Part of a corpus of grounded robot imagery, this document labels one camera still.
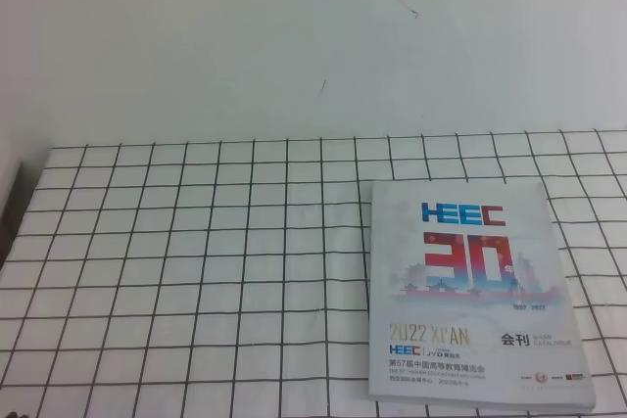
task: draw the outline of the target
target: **catalog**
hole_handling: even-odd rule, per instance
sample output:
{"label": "catalog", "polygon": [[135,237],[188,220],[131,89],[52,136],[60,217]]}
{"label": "catalog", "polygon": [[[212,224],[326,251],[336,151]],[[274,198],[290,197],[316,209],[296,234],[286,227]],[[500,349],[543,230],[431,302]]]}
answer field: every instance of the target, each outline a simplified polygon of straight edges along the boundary
{"label": "catalog", "polygon": [[591,411],[541,184],[375,182],[369,393]]}

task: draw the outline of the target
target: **red number 30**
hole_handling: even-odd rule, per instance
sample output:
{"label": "red number 30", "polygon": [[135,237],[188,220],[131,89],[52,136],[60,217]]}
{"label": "red number 30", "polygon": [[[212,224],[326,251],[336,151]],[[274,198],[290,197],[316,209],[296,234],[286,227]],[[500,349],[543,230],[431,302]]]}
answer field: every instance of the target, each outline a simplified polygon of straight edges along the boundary
{"label": "red number 30", "polygon": [[[451,247],[450,255],[426,254],[424,256],[427,266],[447,266],[453,269],[453,278],[447,278],[446,284],[460,291],[468,290],[468,269],[464,248],[463,235],[443,234],[438,232],[425,232],[424,243],[432,245],[448,245]],[[484,249],[495,249],[499,259],[500,280],[488,279],[486,275],[486,263]],[[509,239],[493,235],[468,235],[468,252],[470,253],[470,269],[475,289],[479,291],[506,292],[514,279]],[[427,283],[437,283],[441,277],[429,276]]]}

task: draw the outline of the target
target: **small logo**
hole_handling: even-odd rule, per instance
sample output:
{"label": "small logo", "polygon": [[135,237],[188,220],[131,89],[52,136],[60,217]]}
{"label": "small logo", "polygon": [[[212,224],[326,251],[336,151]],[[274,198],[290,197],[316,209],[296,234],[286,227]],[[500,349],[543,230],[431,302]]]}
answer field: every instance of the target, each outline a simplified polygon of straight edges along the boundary
{"label": "small logo", "polygon": [[549,380],[549,377],[547,377],[544,372],[536,372],[534,377],[536,378],[536,382],[538,384],[545,384]]}
{"label": "small logo", "polygon": [[410,356],[422,356],[422,347],[410,347],[405,345],[390,345],[390,354],[405,354]]}

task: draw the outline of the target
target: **white wall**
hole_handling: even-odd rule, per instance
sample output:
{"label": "white wall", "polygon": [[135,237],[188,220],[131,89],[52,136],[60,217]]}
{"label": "white wall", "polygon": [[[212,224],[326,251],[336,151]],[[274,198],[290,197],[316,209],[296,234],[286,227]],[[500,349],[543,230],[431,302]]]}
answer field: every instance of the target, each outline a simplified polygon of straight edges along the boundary
{"label": "white wall", "polygon": [[0,125],[31,158],[50,143],[615,128],[626,103],[627,0],[0,0]]}

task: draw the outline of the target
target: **white cloth with black grid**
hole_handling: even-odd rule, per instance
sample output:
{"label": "white cloth with black grid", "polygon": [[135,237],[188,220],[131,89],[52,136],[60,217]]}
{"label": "white cloth with black grid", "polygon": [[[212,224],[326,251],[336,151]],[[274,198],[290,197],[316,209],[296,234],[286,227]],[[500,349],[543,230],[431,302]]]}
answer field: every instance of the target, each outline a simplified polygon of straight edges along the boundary
{"label": "white cloth with black grid", "polygon": [[494,415],[367,398],[393,178],[544,183],[594,413],[627,414],[627,131],[585,131],[55,149],[0,273],[0,416]]}

